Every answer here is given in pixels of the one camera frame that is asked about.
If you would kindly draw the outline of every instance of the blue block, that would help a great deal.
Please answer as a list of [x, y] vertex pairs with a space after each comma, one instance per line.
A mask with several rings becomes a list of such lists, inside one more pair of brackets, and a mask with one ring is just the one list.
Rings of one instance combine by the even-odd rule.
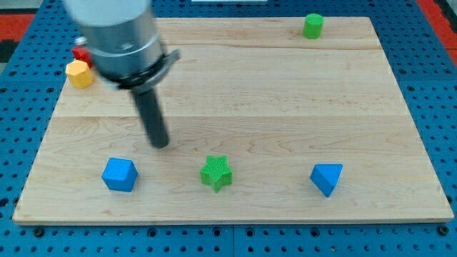
[[133, 161], [110, 158], [101, 178], [110, 190], [131, 192], [137, 176]]
[[342, 169], [341, 164], [316, 164], [310, 178], [329, 197], [338, 183]]

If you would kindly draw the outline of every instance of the blue pegboard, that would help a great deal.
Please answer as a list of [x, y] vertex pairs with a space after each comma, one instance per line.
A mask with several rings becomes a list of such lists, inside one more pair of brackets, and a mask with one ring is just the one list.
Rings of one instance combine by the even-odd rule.
[[[448, 200], [457, 208], [457, 70], [416, 2], [155, 0], [159, 17], [369, 16]], [[45, 0], [0, 77], [0, 256], [456, 256], [457, 223], [382, 226], [37, 227], [11, 221], [78, 31]]]

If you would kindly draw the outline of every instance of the yellow hexagon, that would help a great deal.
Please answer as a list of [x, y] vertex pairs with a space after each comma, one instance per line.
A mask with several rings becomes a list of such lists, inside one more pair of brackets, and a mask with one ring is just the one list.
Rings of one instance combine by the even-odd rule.
[[66, 66], [65, 73], [71, 84], [78, 89], [85, 89], [94, 80], [89, 65], [84, 61], [72, 61]]

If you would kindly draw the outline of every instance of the green cylinder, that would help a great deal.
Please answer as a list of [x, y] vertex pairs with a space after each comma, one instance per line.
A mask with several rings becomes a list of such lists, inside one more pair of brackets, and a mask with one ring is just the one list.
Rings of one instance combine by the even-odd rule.
[[308, 39], [317, 39], [321, 36], [323, 17], [319, 14], [308, 14], [305, 18], [303, 35]]

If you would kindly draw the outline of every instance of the green star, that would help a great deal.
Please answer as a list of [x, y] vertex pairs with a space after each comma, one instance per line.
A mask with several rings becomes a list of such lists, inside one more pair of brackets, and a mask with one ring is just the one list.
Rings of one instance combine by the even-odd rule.
[[231, 184], [232, 171], [227, 164], [227, 156], [207, 156], [206, 165], [201, 169], [201, 182], [219, 192], [223, 186]]

